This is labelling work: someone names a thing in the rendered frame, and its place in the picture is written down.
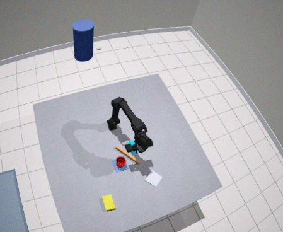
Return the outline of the yellow rectangular block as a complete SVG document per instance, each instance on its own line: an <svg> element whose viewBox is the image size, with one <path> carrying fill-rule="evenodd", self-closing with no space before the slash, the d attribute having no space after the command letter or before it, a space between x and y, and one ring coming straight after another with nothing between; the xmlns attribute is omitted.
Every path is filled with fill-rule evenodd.
<svg viewBox="0 0 283 232"><path fill-rule="evenodd" d="M107 211L111 210L111 209L115 209L114 203L113 203L113 199L112 199L112 195L106 195L106 196L102 196L103 199L103 203L105 206L105 209Z"/></svg>

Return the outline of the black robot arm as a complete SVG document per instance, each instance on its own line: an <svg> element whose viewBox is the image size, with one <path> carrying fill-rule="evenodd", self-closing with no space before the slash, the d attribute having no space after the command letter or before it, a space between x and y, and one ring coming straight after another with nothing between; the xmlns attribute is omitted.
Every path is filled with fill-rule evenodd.
<svg viewBox="0 0 283 232"><path fill-rule="evenodd" d="M135 139L140 141L139 144L136 143L135 148L138 149L139 153L145 152L148 149L149 145L152 144L152 140L146 135L148 131L144 122L135 116L135 114L130 109L124 98L121 97L115 98L114 100L112 100L111 104L113 107L112 116L110 120L107 120L109 129L111 131L117 129L116 125L120 123L120 119L118 118L118 113L121 108L131 122L132 130L135 133Z"/></svg>

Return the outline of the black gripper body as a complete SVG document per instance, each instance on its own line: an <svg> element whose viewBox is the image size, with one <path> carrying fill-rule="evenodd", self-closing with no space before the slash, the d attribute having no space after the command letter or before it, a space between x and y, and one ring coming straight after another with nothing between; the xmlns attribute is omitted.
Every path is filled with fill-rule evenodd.
<svg viewBox="0 0 283 232"><path fill-rule="evenodd" d="M132 152L133 150L136 150L137 148L135 148L135 145L136 145L136 143L139 144L140 141L138 141L138 140L135 139L134 143L135 143L135 144L133 144L133 145L125 144L125 149L126 149L126 151L127 151L128 153L129 153L129 152ZM151 145L149 145L149 147L150 147L150 146L153 146L153 142L152 142Z"/></svg>

